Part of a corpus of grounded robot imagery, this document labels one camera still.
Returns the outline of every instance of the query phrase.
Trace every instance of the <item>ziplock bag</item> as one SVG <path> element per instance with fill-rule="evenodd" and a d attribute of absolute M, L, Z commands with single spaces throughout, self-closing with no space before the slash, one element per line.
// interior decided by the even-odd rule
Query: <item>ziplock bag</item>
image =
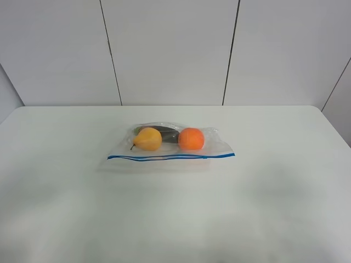
<path fill-rule="evenodd" d="M 214 128 L 188 128 L 168 122 L 132 126 L 107 159 L 138 162 L 235 156 Z"/>

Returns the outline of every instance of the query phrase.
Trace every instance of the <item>orange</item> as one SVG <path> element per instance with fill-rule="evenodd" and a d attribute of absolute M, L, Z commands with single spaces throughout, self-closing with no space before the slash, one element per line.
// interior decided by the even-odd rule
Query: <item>orange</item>
<path fill-rule="evenodd" d="M 180 132 L 178 143 L 182 150 L 200 150 L 205 143 L 205 137 L 199 129 L 186 128 Z"/>

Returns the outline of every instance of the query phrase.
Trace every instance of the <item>clear plastic bag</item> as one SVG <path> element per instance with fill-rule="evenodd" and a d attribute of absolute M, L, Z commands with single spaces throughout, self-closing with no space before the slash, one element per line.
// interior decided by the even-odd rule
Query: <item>clear plastic bag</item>
<path fill-rule="evenodd" d="M 235 156 L 233 150 L 220 139 L 214 128 L 197 129 L 168 122 L 154 122 L 132 126 L 107 159 L 123 158 L 145 162 L 230 156 Z"/>

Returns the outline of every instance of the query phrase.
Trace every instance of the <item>white wall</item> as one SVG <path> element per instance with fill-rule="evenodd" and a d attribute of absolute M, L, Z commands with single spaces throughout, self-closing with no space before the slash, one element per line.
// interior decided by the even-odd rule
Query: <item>white wall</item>
<path fill-rule="evenodd" d="M 102 0 L 124 105 L 221 105 L 237 0 Z"/>
<path fill-rule="evenodd" d="M 0 1 L 0 61 L 25 105 L 119 105 L 99 0 Z"/>
<path fill-rule="evenodd" d="M 351 55 L 351 1 L 243 0 L 225 105 L 321 109 Z"/>
<path fill-rule="evenodd" d="M 20 106 L 22 102 L 0 65 L 0 123 Z"/>
<path fill-rule="evenodd" d="M 351 146 L 351 65 L 349 64 L 331 94 L 323 114 Z"/>

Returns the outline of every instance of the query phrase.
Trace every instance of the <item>blue zipper seal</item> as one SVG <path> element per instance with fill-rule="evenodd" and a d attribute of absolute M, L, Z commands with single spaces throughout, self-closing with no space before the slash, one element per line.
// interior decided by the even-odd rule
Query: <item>blue zipper seal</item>
<path fill-rule="evenodd" d="M 126 155 L 110 155 L 108 156 L 107 160 L 120 158 L 120 159 L 127 159 L 137 162 L 147 162 L 147 161 L 164 161 L 164 160 L 174 160 L 174 159 L 208 159 L 208 158 L 226 158 L 235 156 L 235 153 L 227 153 L 225 155 L 214 155 L 214 156 L 207 156 L 207 155 L 186 155 L 186 154 L 178 154 L 178 155 L 160 155 L 160 156 L 126 156 Z"/>

